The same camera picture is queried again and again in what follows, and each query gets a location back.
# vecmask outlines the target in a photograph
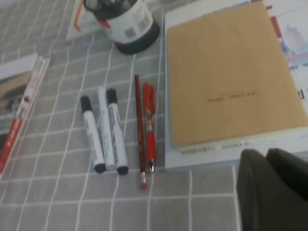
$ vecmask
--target pen holder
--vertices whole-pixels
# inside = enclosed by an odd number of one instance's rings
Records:
[[[159,35],[159,25],[143,0],[83,0],[83,3],[123,54],[143,51]]]

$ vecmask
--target brown notebook cover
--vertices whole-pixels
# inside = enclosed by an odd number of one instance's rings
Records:
[[[170,28],[167,57],[177,147],[308,126],[261,2]]]

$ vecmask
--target red pencil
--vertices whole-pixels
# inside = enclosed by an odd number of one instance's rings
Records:
[[[137,127],[138,127],[138,144],[139,144],[139,162],[140,162],[140,175],[141,187],[146,189],[146,165],[143,143],[143,125],[142,125],[142,110],[141,110],[141,92],[139,84],[139,75],[135,75],[135,91],[136,91],[136,112],[137,112]]]

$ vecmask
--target gray tablecloth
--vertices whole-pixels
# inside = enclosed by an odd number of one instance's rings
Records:
[[[186,4],[179,1],[165,10]],[[164,40],[124,56],[102,31],[65,36],[74,0],[25,0],[0,10],[0,62],[38,52],[51,57],[38,100],[0,182],[1,231],[236,231],[235,167],[164,171]],[[163,9],[153,11],[163,25]],[[140,189],[135,89],[156,91],[158,170]],[[97,175],[82,112],[97,86],[117,90],[129,174]]]

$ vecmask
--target whiteboard marker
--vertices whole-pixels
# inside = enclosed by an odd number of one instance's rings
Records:
[[[103,173],[106,170],[106,165],[90,99],[88,98],[88,96],[82,96],[80,98],[80,103],[83,118],[86,124],[89,145],[92,151],[94,170],[97,173]]]
[[[100,106],[102,144],[103,144],[103,153],[105,157],[106,169],[108,171],[112,171],[115,169],[116,165],[115,165],[114,150],[113,150],[112,137],[110,131],[110,119],[108,115],[106,88],[98,87],[97,93]]]
[[[119,175],[126,175],[128,173],[128,162],[115,89],[107,90],[107,100],[116,170]]]

